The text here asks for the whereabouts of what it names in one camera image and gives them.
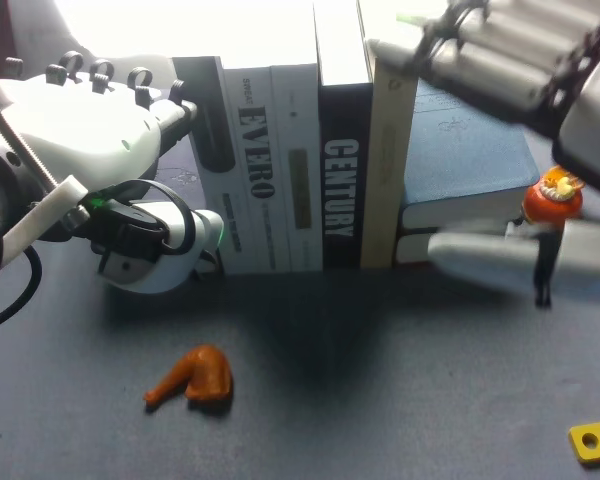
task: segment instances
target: gray tablecloth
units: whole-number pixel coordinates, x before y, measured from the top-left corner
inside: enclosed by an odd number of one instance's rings
[[[40,246],[33,301],[0,327],[0,479],[581,479],[570,426],[600,420],[600,306],[424,269],[114,290],[84,242]],[[28,278],[0,274],[0,309]],[[142,395],[213,343],[231,410]]]

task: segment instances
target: yellow toy block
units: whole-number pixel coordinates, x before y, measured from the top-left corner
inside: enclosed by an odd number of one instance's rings
[[[569,440],[580,463],[600,462],[600,423],[572,427]]]

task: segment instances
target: row of books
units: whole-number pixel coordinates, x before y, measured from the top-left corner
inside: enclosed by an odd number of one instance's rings
[[[434,211],[454,210],[436,191],[475,195],[502,173],[496,166],[493,178],[476,174],[484,155],[451,161],[452,142],[472,148],[476,136],[490,135],[490,120],[375,62],[364,39],[377,14],[375,0],[250,4],[232,16],[233,29],[248,34],[233,36],[220,54],[173,58],[198,105],[192,145],[206,207],[225,220],[220,256],[227,274],[390,267],[396,255],[420,260],[422,248],[402,241],[396,250],[397,237],[413,225],[403,221],[406,212],[427,203],[421,217],[435,221],[416,222],[413,233],[430,235],[444,217]],[[508,135],[519,144],[508,150],[509,181],[499,188],[530,182],[533,161],[522,134],[496,130],[494,148]],[[446,150],[435,151],[441,145]],[[524,168],[513,172],[516,166]],[[482,183],[467,186],[472,177]],[[419,180],[405,195],[409,178]],[[449,192],[447,179],[461,188]]]

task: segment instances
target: orange toy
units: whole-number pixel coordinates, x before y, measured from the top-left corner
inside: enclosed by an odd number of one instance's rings
[[[529,223],[551,223],[564,228],[568,218],[580,216],[584,183],[562,167],[553,167],[529,187],[522,203]]]
[[[153,390],[144,395],[147,407],[158,407],[174,390],[188,382],[185,396],[194,402],[221,402],[231,394],[227,357],[213,345],[200,345],[182,357]]]

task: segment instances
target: robotic hand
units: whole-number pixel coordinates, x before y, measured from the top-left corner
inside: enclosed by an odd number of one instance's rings
[[[449,0],[436,19],[411,18],[380,60],[501,120],[553,140],[555,161],[600,190],[600,0]],[[600,301],[600,223],[525,233],[475,224],[436,234],[434,263],[452,275],[550,304]]]
[[[124,85],[109,81],[107,61],[96,62],[89,75],[81,66],[80,54],[70,52],[45,75],[21,81],[22,62],[8,59],[11,78],[0,80],[0,269],[23,251],[32,265],[27,290],[0,323],[40,282],[35,240],[91,240],[101,255],[98,273],[138,293],[170,290],[218,266],[220,216],[191,211],[153,181],[159,157],[190,133],[196,118],[182,82],[160,100],[146,69],[134,69]],[[169,201],[141,200],[151,187]]]

